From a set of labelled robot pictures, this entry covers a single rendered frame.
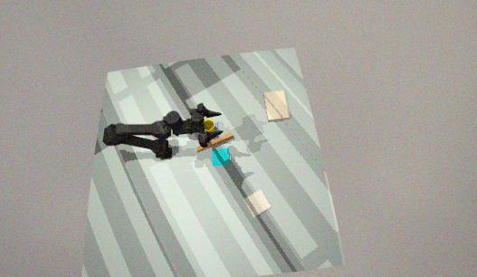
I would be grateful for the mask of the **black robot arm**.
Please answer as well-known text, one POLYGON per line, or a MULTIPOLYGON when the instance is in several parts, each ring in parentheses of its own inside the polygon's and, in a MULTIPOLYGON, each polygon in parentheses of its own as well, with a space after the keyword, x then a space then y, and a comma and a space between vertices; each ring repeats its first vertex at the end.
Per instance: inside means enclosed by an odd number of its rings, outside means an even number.
MULTIPOLYGON (((191 115, 188 129, 200 130, 200 112, 197 109, 189 109, 191 115)), ((106 146, 117 146, 120 144, 130 145, 138 148, 150 149, 160 160, 172 158, 172 148, 168 147, 167 139, 171 136, 171 130, 176 136, 186 134, 184 120, 176 110, 171 110, 162 120, 157 120, 151 124, 111 124, 104 129, 103 142, 106 146), (156 140, 141 138, 136 136, 151 135, 156 140)))

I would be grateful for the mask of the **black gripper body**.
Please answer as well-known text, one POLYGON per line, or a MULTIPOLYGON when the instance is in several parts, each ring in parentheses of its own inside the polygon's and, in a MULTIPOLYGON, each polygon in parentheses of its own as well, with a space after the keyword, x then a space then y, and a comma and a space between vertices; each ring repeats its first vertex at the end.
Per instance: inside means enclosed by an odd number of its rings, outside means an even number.
POLYGON ((188 129, 187 126, 190 125, 190 121, 188 121, 188 119, 186 119, 184 121, 184 126, 185 126, 185 132, 186 134, 192 134, 192 133, 196 133, 196 132, 199 132, 200 134, 198 135, 198 143, 200 144, 200 146, 202 148, 207 148, 207 140, 205 138, 205 124, 204 124, 204 116, 205 116, 205 112, 204 112, 204 104, 203 103, 198 103, 196 105, 197 107, 197 112, 200 112, 200 122, 198 124, 198 127, 200 128, 200 130, 192 130, 192 129, 188 129))

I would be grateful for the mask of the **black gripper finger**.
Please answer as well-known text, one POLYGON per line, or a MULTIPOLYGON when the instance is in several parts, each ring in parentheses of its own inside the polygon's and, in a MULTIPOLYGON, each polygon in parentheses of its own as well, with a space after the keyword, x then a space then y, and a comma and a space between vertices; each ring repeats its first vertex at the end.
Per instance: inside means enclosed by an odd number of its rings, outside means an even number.
POLYGON ((206 133, 205 133, 205 138, 206 138, 207 142, 209 143, 209 141, 210 141, 211 139, 213 139, 214 137, 220 135, 221 133, 223 133, 222 130, 214 131, 214 132, 206 132, 206 133))
POLYGON ((211 111, 211 110, 206 109, 205 106, 204 106, 204 112, 205 112, 205 115, 206 115, 207 118, 222 115, 222 113, 220 113, 220 112, 215 112, 215 111, 211 111))

